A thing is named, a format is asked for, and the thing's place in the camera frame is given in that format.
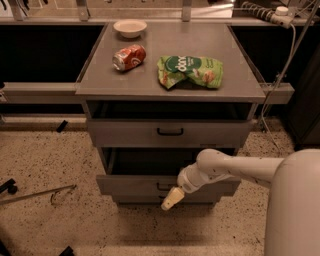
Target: drawer handle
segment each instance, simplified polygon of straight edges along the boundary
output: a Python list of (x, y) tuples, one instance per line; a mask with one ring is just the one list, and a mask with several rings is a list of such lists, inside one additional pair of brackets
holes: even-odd
[(178, 132), (162, 132), (160, 128), (157, 128), (157, 133), (161, 136), (181, 136), (183, 132), (183, 128), (181, 128)]

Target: wire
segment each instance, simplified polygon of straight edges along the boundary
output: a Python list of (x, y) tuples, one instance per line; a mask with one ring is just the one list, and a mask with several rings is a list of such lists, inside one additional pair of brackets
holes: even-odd
[(25, 9), (23, 8), (23, 6), (21, 5), (20, 1), (17, 1), (18, 6), (20, 8), (20, 10), (23, 12), (23, 14), (28, 17), (28, 14), (26, 13)]
[[(293, 31), (293, 35), (292, 35), (292, 42), (291, 42), (291, 48), (290, 48), (290, 53), (289, 53), (289, 57), (287, 59), (287, 62), (286, 62), (286, 66), (289, 66), (292, 58), (293, 58), (293, 55), (294, 55), (294, 49), (295, 49), (295, 41), (296, 41), (296, 28), (294, 25), (290, 24), (291, 25), (291, 28), (292, 28), (292, 31)], [(276, 143), (276, 141), (274, 140), (273, 136), (272, 136), (272, 133), (266, 123), (266, 120), (265, 120), (265, 114), (267, 112), (267, 109), (269, 107), (269, 104), (268, 104), (268, 100), (270, 99), (271, 95), (274, 93), (274, 91), (279, 87), (283, 77), (284, 77), (284, 74), (285, 74), (285, 71), (284, 72), (281, 72), (279, 74), (279, 76), (277, 77), (276, 81), (273, 83), (273, 89), (268, 92), (267, 96), (266, 96), (266, 99), (263, 103), (263, 106), (262, 106), (262, 110), (261, 110), (261, 121), (263, 123), (263, 126), (265, 127), (265, 129), (267, 130), (267, 133), (270, 135), (270, 138), (273, 142), (273, 144), (276, 146), (276, 148), (278, 149), (279, 151), (279, 156), (281, 156), (282, 154), (282, 151), (279, 147), (279, 145)]]
[[(318, 10), (318, 6), (319, 6), (319, 5), (320, 5), (320, 0), (315, 0), (315, 4), (314, 4), (314, 6), (313, 6), (313, 9), (312, 9), (312, 11), (311, 11), (311, 13), (310, 13), (310, 15), (309, 15), (309, 17), (308, 17), (308, 19), (307, 19), (304, 27), (303, 27), (303, 29), (302, 29), (302, 32), (301, 32), (301, 34), (300, 34), (297, 42), (294, 43), (294, 41), (292, 40), (292, 42), (294, 43), (294, 47), (291, 47), (288, 60), (287, 60), (287, 62), (286, 62), (286, 64), (285, 64), (285, 66), (284, 66), (281, 74), (277, 77), (277, 80), (276, 80), (276, 82), (275, 82), (275, 84), (274, 84), (274, 88), (273, 88), (273, 90), (272, 90), (270, 93), (272, 93), (272, 92), (273, 92), (276, 88), (278, 88), (278, 86), (280, 85), (280, 82), (282, 81), (282, 79), (283, 79), (283, 77), (284, 77), (284, 74), (287, 72), (287, 69), (288, 69), (288, 67), (289, 67), (289, 65), (290, 65), (290, 63), (291, 63), (291, 60), (292, 60), (293, 56), (295, 55), (295, 53), (297, 52), (297, 50), (298, 50), (298, 48), (299, 48), (299, 46), (300, 46), (300, 43), (301, 43), (301, 41), (303, 40), (304, 35), (305, 35), (305, 33), (307, 32), (307, 30), (308, 30), (308, 28), (309, 28), (309, 26), (310, 26), (310, 24), (311, 24), (311, 21), (313, 20), (314, 16), (316, 15), (316, 12), (317, 12), (317, 10)], [(293, 29), (293, 37), (295, 38), (295, 36), (296, 36), (296, 31), (295, 31), (295, 29)], [(265, 122), (265, 118), (264, 118), (264, 115), (265, 115), (266, 109), (267, 109), (267, 101), (268, 101), (268, 99), (270, 98), (270, 93), (267, 95), (266, 100), (265, 100), (265, 102), (264, 102), (264, 104), (263, 104), (263, 107), (262, 107), (262, 110), (261, 110), (261, 117), (260, 117), (261, 119), (260, 119), (260, 120), (262, 121), (262, 123), (263, 123), (264, 127), (266, 128), (267, 132), (269, 132), (270, 137), (271, 137), (273, 143), (276, 145), (276, 147), (277, 147), (278, 150), (279, 150), (279, 153), (281, 154), (282, 152), (281, 152), (278, 144), (277, 144), (277, 143), (275, 142), (275, 140), (273, 139), (272, 134), (271, 134), (271, 132), (270, 132), (270, 130), (269, 130), (269, 128), (268, 128), (268, 126), (267, 126), (267, 124), (266, 124), (266, 122)]]
[(309, 7), (316, 2), (316, 0), (308, 1), (308, 2), (310, 2), (310, 4), (309, 4), (307, 7), (303, 8), (302, 10), (300, 10), (299, 12), (297, 12), (295, 16), (298, 16), (300, 13), (302, 13), (302, 12), (304, 12), (305, 10), (309, 9)]
[(6, 10), (7, 10), (7, 5), (6, 5), (6, 3), (4, 2), (4, 0), (0, 0), (0, 2), (1, 2), (2, 5), (3, 5), (3, 9), (6, 11)]

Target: white bowl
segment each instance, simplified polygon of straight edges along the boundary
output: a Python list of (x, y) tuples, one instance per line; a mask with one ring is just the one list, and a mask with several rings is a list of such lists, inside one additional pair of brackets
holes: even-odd
[(143, 20), (120, 20), (113, 24), (113, 28), (123, 37), (135, 38), (147, 28), (147, 23)]

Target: cable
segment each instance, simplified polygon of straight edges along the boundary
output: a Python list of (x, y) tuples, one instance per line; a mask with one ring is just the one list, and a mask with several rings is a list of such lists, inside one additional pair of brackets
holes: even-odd
[(316, 2), (315, 2), (315, 4), (314, 4), (314, 7), (313, 7), (313, 9), (312, 9), (312, 12), (311, 12), (311, 14), (309, 15), (309, 17), (308, 17), (308, 19), (307, 19), (307, 21), (306, 21), (306, 24), (304, 25), (303, 30), (302, 30), (302, 32), (301, 32), (301, 34), (300, 34), (300, 36), (299, 36), (299, 38), (298, 38), (298, 40), (297, 40), (296, 43), (294, 43), (294, 40), (295, 40), (295, 37), (296, 37), (296, 30), (295, 30), (295, 27), (291, 24), (291, 28), (293, 29), (293, 40), (292, 40), (292, 45), (291, 45), (291, 49), (290, 49), (290, 54), (289, 54), (288, 60), (287, 60), (287, 62), (286, 62), (286, 64), (285, 64), (282, 72), (281, 72), (280, 75), (277, 77), (277, 79), (276, 79), (276, 81), (275, 81), (275, 83), (274, 83), (273, 90), (270, 91), (270, 92), (267, 94), (267, 97), (266, 97), (266, 99), (265, 99), (265, 101), (264, 101), (264, 103), (263, 103), (263, 106), (262, 106), (261, 115), (260, 115), (260, 121), (262, 121), (265, 129), (266, 129), (267, 132), (270, 134), (270, 137), (271, 137), (273, 143), (275, 144), (275, 146), (278, 148), (280, 155), (281, 155), (282, 152), (281, 152), (278, 144), (275, 142), (274, 138), (272, 137), (272, 134), (271, 134), (271, 132), (270, 132), (269, 127), (268, 127), (267, 124), (266, 124), (265, 117), (264, 117), (264, 115), (265, 115), (265, 113), (266, 113), (266, 110), (267, 110), (267, 107), (268, 107), (267, 101), (268, 101), (268, 99), (270, 98), (270, 95), (272, 94), (272, 92), (274, 92), (274, 91), (279, 87), (279, 85), (280, 85), (280, 83), (281, 83), (281, 81), (282, 81), (285, 73), (287, 72), (287, 69), (288, 69), (289, 65), (291, 64), (291, 61), (292, 61), (293, 56), (294, 56), (295, 53), (297, 52), (297, 50), (298, 50), (298, 48), (299, 48), (299, 46), (300, 46), (300, 43), (301, 43), (302, 39), (304, 38), (304, 35), (305, 35), (305, 33), (307, 32), (307, 29), (309, 28), (309, 26), (310, 26), (310, 24), (311, 24), (311, 21), (312, 21), (312, 19), (314, 18), (315, 14), (316, 14), (316, 12), (317, 12), (317, 10), (318, 10), (318, 6), (319, 6), (319, 5), (320, 5), (320, 0), (316, 0)]
[(250, 3), (248, 1), (245, 1), (241, 5), (242, 10), (249, 12), (253, 16), (271, 22), (272, 15), (274, 14), (274, 11), (269, 8), (264, 8), (263, 6)]
[(24, 14), (26, 17), (28, 17), (28, 14), (26, 13), (25, 9), (22, 7), (20, 1), (17, 1), (17, 3), (18, 3), (18, 6), (19, 6), (20, 10), (23, 12), (23, 14)]
[(316, 0), (308, 1), (308, 2), (310, 2), (310, 4), (309, 4), (307, 7), (303, 8), (302, 10), (300, 10), (299, 12), (297, 12), (295, 16), (298, 16), (300, 13), (302, 13), (302, 12), (304, 12), (305, 10), (309, 9), (309, 7), (310, 7), (311, 5), (313, 5), (313, 4), (315, 3), (315, 1), (316, 1)]
[(6, 10), (7, 10), (7, 5), (6, 5), (6, 3), (4, 2), (4, 0), (0, 0), (0, 2), (1, 2), (2, 5), (3, 5), (3, 9), (6, 11)]
[[(290, 64), (291, 60), (292, 60), (292, 57), (293, 57), (293, 53), (294, 53), (294, 46), (295, 46), (295, 41), (296, 41), (296, 28), (294, 25), (291, 24), (291, 28), (292, 28), (292, 31), (293, 31), (293, 35), (292, 35), (292, 42), (291, 42), (291, 48), (290, 48), (290, 53), (289, 53), (289, 57), (287, 59), (287, 63)], [(271, 95), (274, 93), (274, 91), (276, 90), (276, 88), (279, 87), (283, 77), (284, 77), (284, 73), (285, 72), (281, 72), (281, 74), (277, 77), (276, 81), (273, 83), (273, 89), (268, 92), (267, 96), (266, 96), (266, 99), (263, 103), (263, 106), (262, 106), (262, 110), (261, 110), (261, 119), (260, 121), (262, 121), (263, 123), (263, 126), (265, 127), (265, 129), (267, 130), (267, 133), (270, 135), (270, 138), (273, 142), (273, 144), (276, 146), (276, 148), (278, 149), (279, 151), (279, 156), (281, 156), (282, 154), (282, 151), (279, 147), (279, 145), (276, 143), (276, 141), (274, 140), (273, 136), (272, 136), (272, 133), (266, 123), (266, 120), (265, 120), (265, 113), (267, 112), (267, 108), (269, 107), (269, 104), (268, 104), (268, 100), (270, 99)]]

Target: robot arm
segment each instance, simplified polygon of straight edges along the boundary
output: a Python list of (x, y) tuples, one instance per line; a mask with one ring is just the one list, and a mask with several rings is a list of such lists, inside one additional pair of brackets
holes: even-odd
[(270, 186), (265, 256), (320, 255), (320, 150), (302, 150), (281, 158), (230, 157), (203, 150), (183, 169), (163, 201), (170, 209), (185, 193), (219, 179), (238, 176)]
[(232, 176), (270, 187), (272, 177), (283, 158), (232, 157), (215, 149), (202, 150), (196, 163), (182, 169), (178, 176), (178, 187), (170, 190), (162, 203), (164, 210), (193, 193), (205, 184), (212, 184)]

